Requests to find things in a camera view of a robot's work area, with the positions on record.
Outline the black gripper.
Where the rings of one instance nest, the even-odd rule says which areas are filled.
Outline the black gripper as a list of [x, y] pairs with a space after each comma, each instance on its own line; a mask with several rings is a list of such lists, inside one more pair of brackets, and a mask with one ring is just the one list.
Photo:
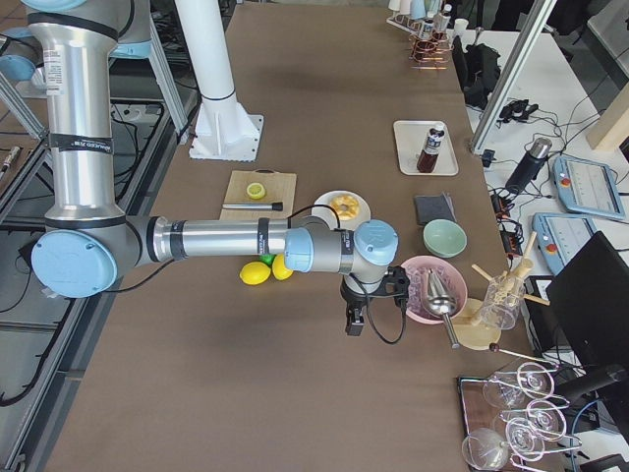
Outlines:
[[363, 308], [375, 298], [392, 298], [395, 305], [406, 314], [409, 299], [410, 280], [405, 269], [389, 266], [380, 282], [371, 286], [366, 282], [356, 281], [354, 273], [345, 275], [340, 293], [346, 302], [345, 332], [348, 336], [360, 336], [365, 325]]

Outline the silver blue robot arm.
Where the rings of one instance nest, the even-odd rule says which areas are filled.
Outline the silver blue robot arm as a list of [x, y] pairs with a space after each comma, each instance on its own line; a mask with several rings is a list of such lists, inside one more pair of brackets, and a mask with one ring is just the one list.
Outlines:
[[409, 280], [393, 264], [398, 236], [381, 220], [346, 230], [296, 214], [255, 221], [127, 215], [114, 192], [108, 62], [115, 54], [150, 54], [150, 7], [145, 1], [29, 1], [26, 8], [43, 52], [54, 176], [55, 202], [31, 253], [42, 284], [85, 298], [137, 266], [271, 254], [296, 271], [342, 275], [350, 335], [372, 322], [373, 299], [406, 307]]

